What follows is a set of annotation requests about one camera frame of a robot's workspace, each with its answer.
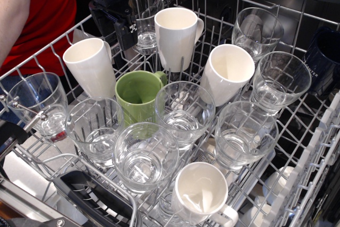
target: white mug handle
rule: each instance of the white mug handle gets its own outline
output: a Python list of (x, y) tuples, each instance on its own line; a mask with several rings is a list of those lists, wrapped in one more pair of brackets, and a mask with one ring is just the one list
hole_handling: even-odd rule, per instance
[(225, 214), (228, 218), (221, 216), (219, 213), (215, 213), (209, 217), (210, 220), (218, 223), (223, 227), (233, 227), (239, 220), (239, 214), (232, 207), (225, 204), (220, 210), (220, 213)]
[(197, 28), (196, 28), (196, 36), (195, 36), (195, 44), (203, 33), (204, 22), (201, 18), (197, 18)]
[(106, 42), (106, 41), (103, 41), (103, 42), (104, 42), (104, 45), (105, 45), (105, 47), (106, 47), (107, 54), (108, 54), (108, 56), (109, 56), (109, 58), (110, 58), (110, 61), (111, 61), (111, 57), (112, 57), (111, 47), (110, 47), (110, 45), (108, 44), (108, 42)]

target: green mug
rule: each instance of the green mug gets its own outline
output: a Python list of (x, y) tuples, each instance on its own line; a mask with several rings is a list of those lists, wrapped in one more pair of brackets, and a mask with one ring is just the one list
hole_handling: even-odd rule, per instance
[(124, 74), (115, 86), (116, 98), (124, 111), (125, 126), (155, 122), (155, 98), (167, 84), (166, 74), (137, 70)]

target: red shirt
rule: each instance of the red shirt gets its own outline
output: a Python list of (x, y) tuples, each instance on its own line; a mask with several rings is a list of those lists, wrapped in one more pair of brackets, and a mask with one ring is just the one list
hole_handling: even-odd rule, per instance
[[(73, 27), (76, 10), (75, 0), (31, 0), (29, 17), (20, 37), (1, 66), (0, 75)], [(54, 44), (56, 53), (61, 58), (69, 47), (70, 44), (65, 37)], [(60, 61), (51, 49), (38, 54), (37, 59), (46, 71), (63, 75)], [(25, 64), (20, 71), (23, 74), (42, 72), (34, 60)]]

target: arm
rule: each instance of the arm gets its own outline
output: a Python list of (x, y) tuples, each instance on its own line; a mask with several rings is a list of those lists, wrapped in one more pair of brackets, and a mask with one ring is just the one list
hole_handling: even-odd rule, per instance
[(19, 37), (29, 8), (30, 0), (0, 0), (0, 66)]

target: mug handle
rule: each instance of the mug handle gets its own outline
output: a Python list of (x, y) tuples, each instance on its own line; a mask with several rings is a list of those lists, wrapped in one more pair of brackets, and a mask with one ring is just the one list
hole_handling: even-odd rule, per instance
[(108, 54), (108, 56), (109, 56), (109, 58), (110, 58), (110, 61), (111, 61), (111, 57), (112, 57), (111, 47), (110, 47), (110, 45), (108, 44), (108, 42), (106, 42), (106, 41), (103, 41), (103, 42), (104, 42), (104, 45), (105, 45), (105, 47), (106, 47), (107, 54)]
[(218, 223), (223, 227), (233, 227), (239, 220), (239, 214), (232, 207), (225, 204), (220, 210), (220, 213), (225, 214), (228, 218), (221, 216), (219, 213), (215, 213), (209, 217), (210, 220)]
[(195, 36), (195, 44), (203, 33), (204, 22), (201, 18), (197, 18), (197, 28), (196, 28), (196, 36)]
[(168, 83), (168, 77), (166, 76), (166, 73), (162, 71), (157, 71), (155, 75), (161, 80), (163, 86), (166, 86)]

